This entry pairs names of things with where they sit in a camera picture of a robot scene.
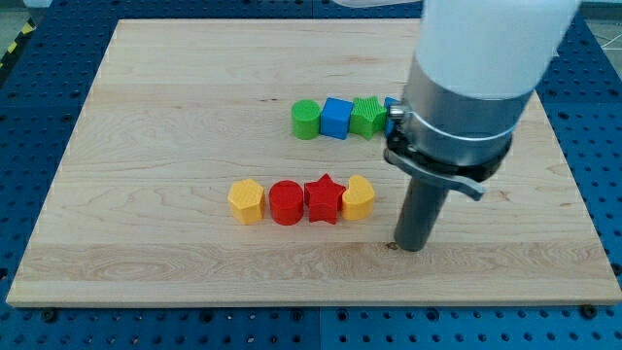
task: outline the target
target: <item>blue cube block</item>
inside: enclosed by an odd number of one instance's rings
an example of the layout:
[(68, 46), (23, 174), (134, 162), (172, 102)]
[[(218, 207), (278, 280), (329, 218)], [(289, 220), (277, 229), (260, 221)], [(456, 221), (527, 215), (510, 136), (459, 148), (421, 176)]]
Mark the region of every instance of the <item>blue cube block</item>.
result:
[(320, 114), (320, 133), (345, 140), (348, 137), (350, 112), (353, 107), (354, 104), (350, 101), (327, 98), (322, 114)]
[[(385, 108), (387, 109), (387, 111), (389, 111), (389, 106), (396, 102), (399, 102), (399, 100), (391, 97), (385, 98)], [(387, 118), (387, 123), (385, 123), (385, 137), (389, 137), (389, 134), (391, 133), (391, 131), (393, 131), (393, 126), (393, 121)]]

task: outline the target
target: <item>toy block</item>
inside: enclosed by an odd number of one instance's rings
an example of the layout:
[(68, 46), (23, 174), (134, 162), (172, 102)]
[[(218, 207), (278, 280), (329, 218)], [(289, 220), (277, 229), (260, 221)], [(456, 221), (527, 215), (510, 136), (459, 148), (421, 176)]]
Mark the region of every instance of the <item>toy block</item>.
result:
[(325, 136), (345, 140), (348, 137), (350, 113), (353, 106), (354, 104), (350, 101), (332, 97), (327, 98), (324, 109), (320, 114), (320, 133)]
[[(387, 113), (389, 112), (389, 106), (391, 106), (394, 103), (399, 103), (399, 100), (396, 100), (391, 97), (385, 98), (385, 108), (387, 109)], [(389, 118), (387, 118), (387, 122), (385, 123), (385, 137), (389, 137), (389, 134), (391, 133), (391, 131), (393, 131), (394, 126), (395, 126), (395, 123)]]
[(299, 184), (290, 180), (279, 181), (270, 189), (269, 198), (270, 213), (277, 224), (289, 226), (302, 219), (304, 203)]
[(263, 219), (265, 194), (263, 187), (253, 179), (234, 182), (227, 196), (231, 214), (244, 225)]
[(368, 217), (373, 210), (375, 199), (373, 187), (361, 175), (353, 175), (348, 180), (348, 190), (341, 196), (341, 216), (345, 220), (360, 220)]
[(378, 97), (354, 99), (354, 108), (350, 115), (350, 132), (370, 140), (376, 131), (384, 130), (386, 120), (387, 109), (378, 102)]
[(335, 184), (328, 174), (320, 180), (304, 184), (304, 201), (309, 206), (309, 222), (325, 221), (336, 224), (345, 187)]
[(292, 131), (301, 140), (320, 134), (320, 106), (312, 100), (299, 100), (292, 106)]

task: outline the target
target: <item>blue pegboard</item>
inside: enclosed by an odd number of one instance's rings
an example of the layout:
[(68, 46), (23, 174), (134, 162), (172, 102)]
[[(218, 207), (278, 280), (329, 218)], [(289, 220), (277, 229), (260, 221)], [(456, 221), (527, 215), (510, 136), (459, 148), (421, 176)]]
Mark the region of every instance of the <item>blue pegboard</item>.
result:
[[(56, 0), (0, 90), (0, 349), (622, 348), (622, 308), (15, 310), (17, 264), (119, 18), (415, 18), (421, 4)], [(622, 263), (622, 83), (577, 17), (542, 83), (546, 113), (613, 263)]]

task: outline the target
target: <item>wooden board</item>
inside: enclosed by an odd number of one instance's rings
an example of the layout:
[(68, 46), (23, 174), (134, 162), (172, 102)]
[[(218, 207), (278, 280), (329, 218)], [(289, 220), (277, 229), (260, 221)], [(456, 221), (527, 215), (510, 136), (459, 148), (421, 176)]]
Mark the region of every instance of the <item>wooden board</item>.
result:
[[(526, 305), (621, 299), (536, 96), (481, 202), (451, 193), (428, 246), (390, 244), (408, 178), (384, 140), (291, 136), (301, 98), (400, 96), (417, 20), (122, 20), (8, 303)], [(226, 194), (353, 174), (372, 216), (241, 226)]]

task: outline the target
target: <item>yellow black warning tape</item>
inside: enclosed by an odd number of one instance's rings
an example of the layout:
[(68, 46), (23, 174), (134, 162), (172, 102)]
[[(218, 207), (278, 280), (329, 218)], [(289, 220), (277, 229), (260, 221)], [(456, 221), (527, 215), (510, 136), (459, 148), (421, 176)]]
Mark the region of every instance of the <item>yellow black warning tape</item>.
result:
[(9, 45), (9, 47), (7, 48), (7, 52), (2, 56), (2, 59), (0, 60), (0, 88), (2, 88), (4, 83), (9, 78), (11, 70), (16, 65), (17, 60), (23, 53), (23, 50), (25, 49), (26, 44), (32, 37), (35, 29), (35, 23), (31, 18), (22, 27), (16, 39), (13, 41), (12, 44)]

